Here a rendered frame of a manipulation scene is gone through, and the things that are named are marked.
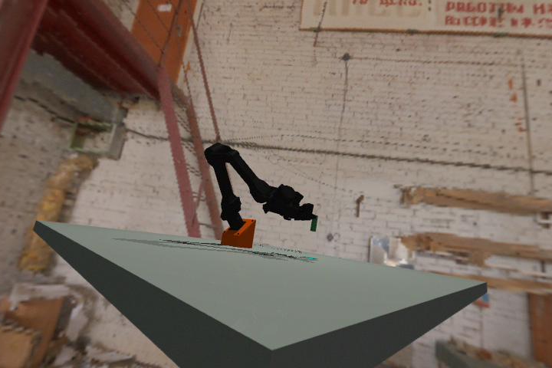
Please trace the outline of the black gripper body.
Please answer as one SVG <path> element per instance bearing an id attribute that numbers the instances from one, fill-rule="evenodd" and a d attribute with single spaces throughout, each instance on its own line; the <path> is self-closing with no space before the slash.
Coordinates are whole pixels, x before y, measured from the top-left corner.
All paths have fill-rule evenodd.
<path id="1" fill-rule="evenodd" d="M 284 219 L 286 220 L 297 219 L 297 217 L 300 216 L 301 219 L 310 221 L 314 205 L 310 203 L 305 203 L 302 206 L 300 206 L 300 208 L 299 208 L 299 205 L 300 204 L 294 205 L 291 202 L 289 202 L 285 206 L 285 209 L 281 214 L 281 216 L 283 216 Z"/>

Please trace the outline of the green rectangular post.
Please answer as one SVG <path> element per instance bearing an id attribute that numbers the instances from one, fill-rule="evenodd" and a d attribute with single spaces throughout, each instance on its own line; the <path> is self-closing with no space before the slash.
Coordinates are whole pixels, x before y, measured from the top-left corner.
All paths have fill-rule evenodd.
<path id="1" fill-rule="evenodd" d="M 315 218 L 315 219 L 312 219 L 311 227 L 310 227 L 310 230 L 311 230 L 312 232 L 315 232 L 315 231 L 316 231 L 316 227 L 317 227 L 317 218 L 318 218 L 318 215 L 316 215 L 316 218 Z"/>

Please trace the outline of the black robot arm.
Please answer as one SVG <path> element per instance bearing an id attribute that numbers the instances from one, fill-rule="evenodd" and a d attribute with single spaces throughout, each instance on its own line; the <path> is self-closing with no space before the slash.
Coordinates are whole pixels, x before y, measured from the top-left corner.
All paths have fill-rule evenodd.
<path id="1" fill-rule="evenodd" d="M 227 153 L 227 154 L 226 154 Z M 303 196 L 295 192 L 290 186 L 281 184 L 278 188 L 268 185 L 264 180 L 259 179 L 247 163 L 240 157 L 236 149 L 221 143 L 215 143 L 204 151 L 206 160 L 215 171 L 218 185 L 222 194 L 222 213 L 220 218 L 227 221 L 228 230 L 238 231 L 246 222 L 243 222 L 239 215 L 241 211 L 240 198 L 234 195 L 228 177 L 225 163 L 230 163 L 235 171 L 242 177 L 249 187 L 253 199 L 257 203 L 264 203 L 263 210 L 281 215 L 285 206 L 291 202 L 294 205 L 300 203 Z"/>

